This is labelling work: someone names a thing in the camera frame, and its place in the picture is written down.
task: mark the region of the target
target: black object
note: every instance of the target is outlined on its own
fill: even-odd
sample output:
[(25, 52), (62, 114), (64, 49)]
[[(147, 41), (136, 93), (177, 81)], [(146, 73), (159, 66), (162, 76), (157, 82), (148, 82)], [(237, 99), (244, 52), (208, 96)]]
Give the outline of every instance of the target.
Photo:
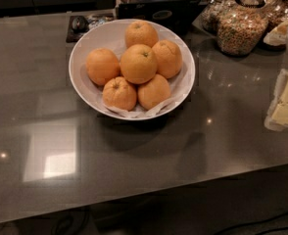
[(77, 16), (72, 21), (72, 30), (74, 32), (84, 32), (88, 27), (88, 21), (83, 16)]
[(119, 4), (118, 19), (147, 20), (161, 24), (178, 35), (183, 35), (206, 5), (205, 0), (170, 0)]

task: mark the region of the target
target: white bowl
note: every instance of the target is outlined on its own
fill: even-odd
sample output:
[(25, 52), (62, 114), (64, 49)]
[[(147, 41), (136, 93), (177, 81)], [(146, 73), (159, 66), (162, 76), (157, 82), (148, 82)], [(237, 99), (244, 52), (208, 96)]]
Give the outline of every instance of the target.
[(175, 42), (181, 50), (183, 67), (176, 77), (169, 79), (171, 98), (150, 111), (145, 111), (137, 104), (131, 112), (114, 112), (105, 107), (102, 100), (103, 86), (93, 83), (86, 72), (85, 60), (89, 52), (96, 48), (111, 49), (118, 58), (126, 50), (124, 32), (135, 20), (117, 20), (104, 23), (85, 33), (75, 44), (69, 63), (72, 85), (78, 95), (93, 109), (112, 118), (125, 120), (145, 120), (169, 113), (180, 105), (190, 93), (195, 80), (195, 63), (193, 56), (183, 40), (169, 29), (149, 22), (158, 32), (160, 40)]

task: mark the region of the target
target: orange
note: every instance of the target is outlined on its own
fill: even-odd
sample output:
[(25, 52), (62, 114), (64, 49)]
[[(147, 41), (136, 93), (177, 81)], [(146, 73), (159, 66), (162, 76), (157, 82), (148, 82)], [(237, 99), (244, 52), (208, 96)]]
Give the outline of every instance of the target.
[(85, 62), (88, 77), (97, 85), (105, 85), (110, 79), (120, 75), (120, 63), (115, 53), (107, 48), (91, 51)]
[(171, 95), (168, 81), (160, 74), (156, 74), (147, 83), (141, 84), (137, 88), (137, 98), (139, 104), (146, 110), (150, 110)]
[(135, 85), (118, 76), (108, 81), (103, 90), (103, 102), (107, 107), (131, 111), (137, 102)]
[(181, 71), (182, 53), (176, 43), (170, 40), (160, 40), (152, 49), (157, 58), (157, 73), (165, 78), (172, 78)]
[(156, 74), (157, 60), (151, 47), (145, 44), (134, 44), (123, 52), (120, 68), (127, 81), (142, 84)]
[(153, 47), (159, 40), (159, 37), (157, 31), (150, 23), (143, 20), (137, 20), (126, 28), (124, 40), (126, 48), (134, 44), (146, 44)]

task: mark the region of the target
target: table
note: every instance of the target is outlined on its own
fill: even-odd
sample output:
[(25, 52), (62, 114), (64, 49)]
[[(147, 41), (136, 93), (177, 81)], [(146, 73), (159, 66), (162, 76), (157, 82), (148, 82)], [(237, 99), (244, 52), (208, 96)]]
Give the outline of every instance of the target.
[(0, 222), (288, 165), (288, 129), (264, 127), (284, 53), (225, 56), (197, 19), (184, 37), (197, 70), (188, 98), (124, 121), (72, 87), (76, 14), (0, 19)]

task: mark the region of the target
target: bowl of oranges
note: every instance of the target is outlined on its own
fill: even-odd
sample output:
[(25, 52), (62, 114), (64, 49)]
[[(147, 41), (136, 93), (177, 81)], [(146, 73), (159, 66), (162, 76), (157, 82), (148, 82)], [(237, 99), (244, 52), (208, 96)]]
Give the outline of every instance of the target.
[(69, 72), (78, 95), (94, 110), (125, 120), (169, 113), (190, 93), (195, 62), (171, 30), (144, 20), (104, 23), (72, 49)]

